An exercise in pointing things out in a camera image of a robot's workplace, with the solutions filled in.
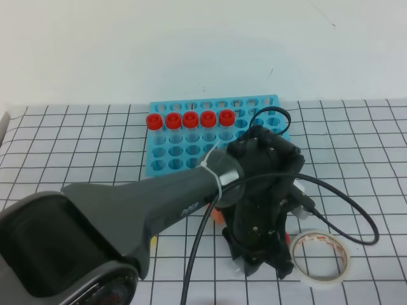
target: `roll of tape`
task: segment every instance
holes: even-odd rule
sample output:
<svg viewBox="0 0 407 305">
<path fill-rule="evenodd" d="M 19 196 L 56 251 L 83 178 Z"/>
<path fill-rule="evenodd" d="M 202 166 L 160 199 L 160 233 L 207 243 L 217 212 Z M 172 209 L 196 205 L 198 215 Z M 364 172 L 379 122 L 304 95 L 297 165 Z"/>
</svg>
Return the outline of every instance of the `roll of tape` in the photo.
<svg viewBox="0 0 407 305">
<path fill-rule="evenodd" d="M 306 241 L 317 241 L 321 243 L 326 243 L 333 249 L 335 249 L 336 253 L 340 254 L 341 262 L 342 262 L 342 269 L 338 276 L 328 278 L 325 276 L 310 276 L 307 274 L 307 271 L 304 270 L 296 261 L 295 258 L 295 251 L 298 247 L 301 247 L 302 244 Z M 305 233 L 301 233 L 297 235 L 294 240 L 290 244 L 290 254 L 293 260 L 293 264 L 295 266 L 296 272 L 300 275 L 300 280 L 305 284 L 312 288 L 319 288 L 319 289 L 328 289 L 331 288 L 339 283 L 341 283 L 350 267 L 350 256 L 348 254 L 348 250 L 346 246 L 335 236 L 325 233 L 322 231 L 308 231 Z"/>
</svg>

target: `red cap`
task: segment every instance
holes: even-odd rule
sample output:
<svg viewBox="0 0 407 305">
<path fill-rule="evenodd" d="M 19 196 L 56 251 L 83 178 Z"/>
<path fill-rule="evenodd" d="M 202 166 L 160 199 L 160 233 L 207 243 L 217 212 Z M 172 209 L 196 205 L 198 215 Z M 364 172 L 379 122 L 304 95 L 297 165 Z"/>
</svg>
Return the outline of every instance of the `red cap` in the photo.
<svg viewBox="0 0 407 305">
<path fill-rule="evenodd" d="M 148 129 L 159 130 L 163 126 L 163 119 L 158 113 L 152 113 L 146 117 L 146 123 Z"/>
<path fill-rule="evenodd" d="M 231 126 L 235 123 L 235 113 L 232 110 L 226 109 L 219 113 L 219 124 L 222 126 Z"/>
<path fill-rule="evenodd" d="M 212 128 L 216 125 L 216 114 L 213 111 L 206 110 L 201 113 L 201 125 L 206 128 Z"/>
<path fill-rule="evenodd" d="M 176 112 L 168 113 L 165 117 L 165 124 L 168 129 L 178 129 L 181 127 L 181 115 Z"/>
<path fill-rule="evenodd" d="M 186 128 L 195 128 L 198 126 L 198 114 L 193 111 L 185 112 L 183 115 L 183 125 Z"/>
</svg>

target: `orange object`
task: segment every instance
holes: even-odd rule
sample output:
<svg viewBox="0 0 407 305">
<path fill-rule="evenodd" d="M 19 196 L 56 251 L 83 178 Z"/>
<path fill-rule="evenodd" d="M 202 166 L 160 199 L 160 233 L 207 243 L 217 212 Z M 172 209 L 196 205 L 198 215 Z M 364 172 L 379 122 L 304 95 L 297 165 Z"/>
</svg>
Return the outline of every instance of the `orange object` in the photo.
<svg viewBox="0 0 407 305">
<path fill-rule="evenodd" d="M 213 209 L 212 212 L 210 213 L 210 216 L 212 217 L 216 224 L 224 223 L 224 219 L 220 211 Z"/>
</svg>

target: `cable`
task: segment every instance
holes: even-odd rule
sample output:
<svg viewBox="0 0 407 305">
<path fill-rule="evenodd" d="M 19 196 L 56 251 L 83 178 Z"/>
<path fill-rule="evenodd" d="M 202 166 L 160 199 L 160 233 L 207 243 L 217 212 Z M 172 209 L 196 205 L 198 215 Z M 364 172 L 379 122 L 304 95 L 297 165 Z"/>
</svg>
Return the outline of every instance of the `cable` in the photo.
<svg viewBox="0 0 407 305">
<path fill-rule="evenodd" d="M 258 112 L 255 113 L 255 115 L 250 120 L 249 128 L 248 128 L 249 130 L 250 130 L 250 127 L 252 126 L 254 120 L 259 116 L 259 114 L 266 112 L 266 111 L 275 111 L 275 112 L 281 113 L 283 116 L 285 116 L 287 118 L 287 126 L 281 132 L 277 132 L 276 135 L 282 135 L 283 133 L 285 133 L 288 130 L 288 128 L 290 128 L 290 125 L 291 125 L 290 113 L 281 107 L 268 106 L 268 107 L 264 107 L 264 108 L 260 109 Z"/>
<path fill-rule="evenodd" d="M 377 229 L 377 226 L 376 226 L 375 222 L 369 216 L 369 214 L 367 214 L 365 212 L 365 210 L 363 210 L 352 198 L 350 198 L 349 196 L 343 194 L 340 190 L 338 190 L 337 188 L 331 186 L 330 184 L 328 184 L 328 183 L 326 183 L 326 182 L 324 182 L 322 180 L 319 180 L 317 178 L 314 178 L 314 177 L 311 177 L 311 176 L 308 176 L 308 175 L 303 175 L 302 173 L 272 172 L 272 173 L 264 173 L 264 174 L 261 174 L 261 175 L 255 175 L 255 176 L 248 177 L 248 178 L 243 178 L 243 179 L 240 179 L 240 180 L 233 181 L 233 182 L 229 183 L 228 185 L 226 185 L 223 188 L 223 193 L 229 191 L 230 189 L 233 189 L 236 186 L 239 186 L 240 184 L 250 182 L 250 181 L 253 181 L 253 180 L 265 179 L 265 178 L 271 178 L 271 177 L 290 177 L 290 178 L 297 178 L 297 179 L 301 179 L 301 180 L 306 180 L 306 181 L 312 182 L 314 184 L 317 184 L 318 186 L 322 186 L 323 188 L 327 189 L 328 191 L 331 191 L 332 193 L 334 193 L 335 195 L 337 195 L 338 197 L 342 198 L 347 203 L 349 203 L 349 205 L 351 207 L 355 208 L 366 219 L 366 221 L 369 223 L 369 225 L 371 226 L 371 228 L 373 230 L 373 234 L 375 235 L 373 240 L 372 241 L 357 240 L 357 239 L 351 237 L 350 235 L 348 235 L 347 233 L 344 233 L 343 231 L 339 230 L 336 226 L 334 226 L 332 223 L 330 223 L 328 220 L 326 220 L 316 209 L 313 209 L 311 212 L 315 216 L 320 218 L 322 221 L 324 221 L 329 227 L 331 227 L 332 229 L 334 229 L 335 231 L 340 233 L 342 236 L 344 236 L 348 240 L 351 240 L 351 241 L 353 241 L 355 243 L 358 243 L 358 244 L 361 244 L 361 245 L 374 245 L 375 243 L 378 242 L 378 240 L 379 240 L 379 231 Z M 181 294 L 181 305 L 186 304 L 186 298 L 187 298 L 187 295 L 188 295 L 188 288 L 190 286 L 190 280 L 191 280 L 191 274 L 192 274 L 192 267 L 193 267 L 193 263 L 195 261 L 195 256 L 197 255 L 199 242 L 200 242 L 202 234 L 204 232 L 206 222 L 208 221 L 209 215 L 212 212 L 213 208 L 215 207 L 215 204 L 217 202 L 218 197 L 219 197 L 219 195 L 217 194 L 216 197 L 214 198 L 214 200 L 210 203 L 210 205 L 209 205 L 208 209 L 206 210 L 205 214 L 203 215 L 202 221 L 201 221 L 201 223 L 199 225 L 199 228 L 198 228 L 197 236 L 195 237 L 195 241 L 193 242 L 191 255 L 190 255 L 190 260 L 188 262 L 188 267 L 186 268 L 185 277 L 184 277 L 183 292 Z"/>
</svg>

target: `white table surface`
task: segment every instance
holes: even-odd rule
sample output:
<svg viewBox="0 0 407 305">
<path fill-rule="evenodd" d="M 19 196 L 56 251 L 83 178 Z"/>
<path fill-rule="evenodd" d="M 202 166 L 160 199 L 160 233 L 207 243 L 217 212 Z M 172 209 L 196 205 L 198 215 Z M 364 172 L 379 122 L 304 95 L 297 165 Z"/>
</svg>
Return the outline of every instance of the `white table surface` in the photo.
<svg viewBox="0 0 407 305">
<path fill-rule="evenodd" d="M 293 273 L 278 280 L 262 266 L 246 278 L 234 272 L 211 220 L 204 231 L 189 292 L 190 304 L 402 305 L 407 300 L 407 102 L 353 100 L 286 102 L 293 124 L 291 140 L 306 158 L 303 173 L 324 179 L 355 199 L 375 220 L 380 241 L 363 247 L 344 241 L 351 267 L 345 281 L 330 290 L 307 287 Z M 77 181 L 118 185 L 145 179 L 146 105 L 19 107 L 11 111 L 0 147 L 0 208 L 36 191 L 59 190 Z M 371 238 L 357 212 L 337 198 L 303 182 L 320 212 L 347 233 Z M 168 228 L 151 251 L 148 277 L 133 304 L 179 304 L 182 279 L 204 211 Z M 289 215 L 286 229 L 328 228 L 315 217 Z M 332 253 L 305 249 L 313 272 L 335 266 Z"/>
</svg>

